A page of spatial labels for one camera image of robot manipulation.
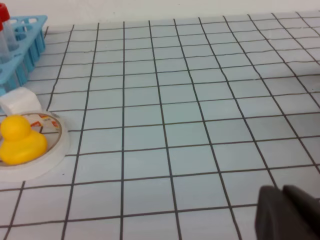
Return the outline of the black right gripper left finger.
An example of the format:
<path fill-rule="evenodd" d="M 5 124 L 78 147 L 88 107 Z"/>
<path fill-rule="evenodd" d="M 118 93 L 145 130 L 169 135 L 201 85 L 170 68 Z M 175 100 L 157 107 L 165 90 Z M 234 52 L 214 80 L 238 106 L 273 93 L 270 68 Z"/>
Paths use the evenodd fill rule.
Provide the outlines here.
<path fill-rule="evenodd" d="M 300 214 L 283 189 L 262 186 L 255 216 L 258 240 L 318 240 L 320 215 Z"/>

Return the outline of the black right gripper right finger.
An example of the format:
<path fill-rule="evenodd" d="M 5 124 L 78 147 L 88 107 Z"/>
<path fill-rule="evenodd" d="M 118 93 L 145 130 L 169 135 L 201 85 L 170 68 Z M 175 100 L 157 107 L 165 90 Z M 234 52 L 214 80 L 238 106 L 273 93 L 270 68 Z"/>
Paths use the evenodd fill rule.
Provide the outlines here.
<path fill-rule="evenodd" d="M 294 185 L 284 185 L 282 192 L 289 198 L 301 215 L 320 214 L 319 201 L 304 190 Z"/>

